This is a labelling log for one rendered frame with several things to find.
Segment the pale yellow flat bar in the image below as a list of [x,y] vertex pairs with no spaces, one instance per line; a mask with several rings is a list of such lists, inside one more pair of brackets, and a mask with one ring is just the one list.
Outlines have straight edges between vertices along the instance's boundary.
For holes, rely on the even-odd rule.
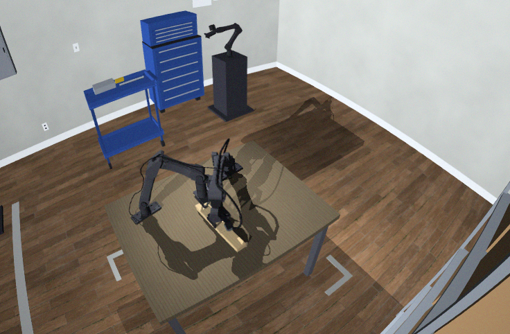
[[[219,232],[218,232],[219,233]],[[220,233],[219,233],[220,234]],[[246,243],[232,230],[220,234],[237,252],[246,247]]]

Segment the light wooden slat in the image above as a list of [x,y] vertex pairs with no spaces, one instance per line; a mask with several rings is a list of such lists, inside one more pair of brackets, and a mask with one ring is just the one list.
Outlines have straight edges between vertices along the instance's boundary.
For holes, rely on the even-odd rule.
[[[210,213],[211,211],[211,206],[208,204],[208,207],[205,209],[202,207],[202,205],[199,203],[197,205],[195,205],[195,207],[197,208],[197,210],[205,217],[207,218],[208,217],[208,214]],[[225,229],[225,222],[222,221],[222,222],[216,222],[217,226],[216,226],[216,230],[221,234],[222,232],[224,232],[226,229]]]

